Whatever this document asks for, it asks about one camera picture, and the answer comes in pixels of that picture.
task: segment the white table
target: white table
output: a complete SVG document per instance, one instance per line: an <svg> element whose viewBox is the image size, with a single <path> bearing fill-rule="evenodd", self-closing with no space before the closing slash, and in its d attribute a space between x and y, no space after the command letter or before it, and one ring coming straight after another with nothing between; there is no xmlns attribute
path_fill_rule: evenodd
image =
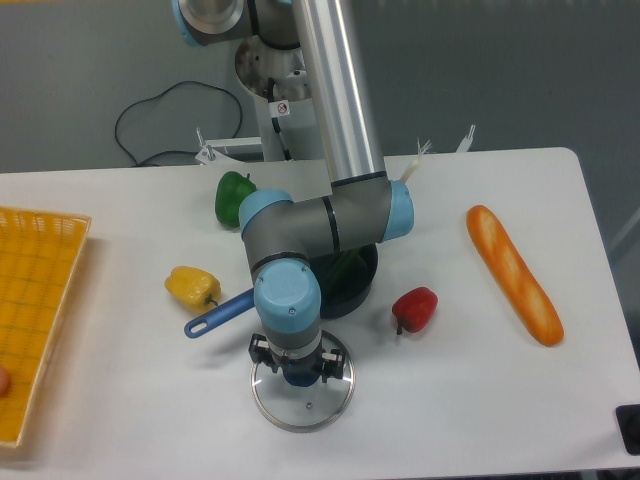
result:
<svg viewBox="0 0 640 480"><path fill-rule="evenodd" d="M398 178L412 157L388 159ZM251 286L238 232L213 214L227 169L296 200L329 192L322 162L0 175L0 204L93 217L36 414L0 477L405 478L640 465L614 409L640 375L573 153L433 155L409 181L413 232L379 247L371 295L326 324L350 349L353 401L332 426L292 434L250 391L255 310L197 340L163 287L176 265L214 273L225 298ZM502 220L554 302L563 343L537 344L476 253L465 213ZM397 337L390 306L425 285L423 332Z"/></svg>

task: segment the red bell pepper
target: red bell pepper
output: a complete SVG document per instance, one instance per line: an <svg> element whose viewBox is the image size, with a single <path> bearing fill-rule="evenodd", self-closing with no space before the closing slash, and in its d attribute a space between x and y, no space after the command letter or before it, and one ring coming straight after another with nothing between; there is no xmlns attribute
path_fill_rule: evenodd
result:
<svg viewBox="0 0 640 480"><path fill-rule="evenodd" d="M391 307L398 320L398 335L402 330L416 333L422 330L436 310L438 297L427 287L418 287L405 293Z"/></svg>

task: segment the yellow bell pepper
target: yellow bell pepper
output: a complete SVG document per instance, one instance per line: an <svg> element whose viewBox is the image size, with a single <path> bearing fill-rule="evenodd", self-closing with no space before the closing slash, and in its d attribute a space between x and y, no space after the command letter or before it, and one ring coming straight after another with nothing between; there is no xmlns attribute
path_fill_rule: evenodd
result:
<svg viewBox="0 0 640 480"><path fill-rule="evenodd" d="M218 306L220 282L209 272L194 267L176 267L164 286L180 303L197 313Z"/></svg>

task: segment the yellow basket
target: yellow basket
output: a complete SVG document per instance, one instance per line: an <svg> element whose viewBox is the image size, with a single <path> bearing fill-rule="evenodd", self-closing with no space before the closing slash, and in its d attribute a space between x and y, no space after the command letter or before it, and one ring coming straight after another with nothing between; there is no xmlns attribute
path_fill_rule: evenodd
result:
<svg viewBox="0 0 640 480"><path fill-rule="evenodd" d="M0 207L0 446L20 445L91 218Z"/></svg>

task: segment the blue joint cap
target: blue joint cap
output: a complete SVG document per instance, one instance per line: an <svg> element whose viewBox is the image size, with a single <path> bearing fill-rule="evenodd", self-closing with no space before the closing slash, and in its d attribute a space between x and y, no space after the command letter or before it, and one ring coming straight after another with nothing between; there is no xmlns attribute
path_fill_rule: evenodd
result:
<svg viewBox="0 0 640 480"><path fill-rule="evenodd" d="M382 241L405 236L413 228L414 214L413 202L409 189L400 180L390 180L391 184L391 211L387 229Z"/></svg>
<svg viewBox="0 0 640 480"><path fill-rule="evenodd" d="M320 315L320 285L309 267L299 260L274 260L264 267L254 287L260 319L270 329L300 333Z"/></svg>
<svg viewBox="0 0 640 480"><path fill-rule="evenodd" d="M258 190L245 198L239 212L241 235L244 235L244 229L253 217L277 202L293 203L293 199L284 190Z"/></svg>
<svg viewBox="0 0 640 480"><path fill-rule="evenodd" d="M195 38L191 36L189 29L187 29L187 25L184 23L184 18L180 12L180 4L178 2L179 0L171 0L171 6L173 7L173 17L176 20L176 24L178 25L182 38L184 38L184 41L192 47L201 47L202 45L196 42Z"/></svg>

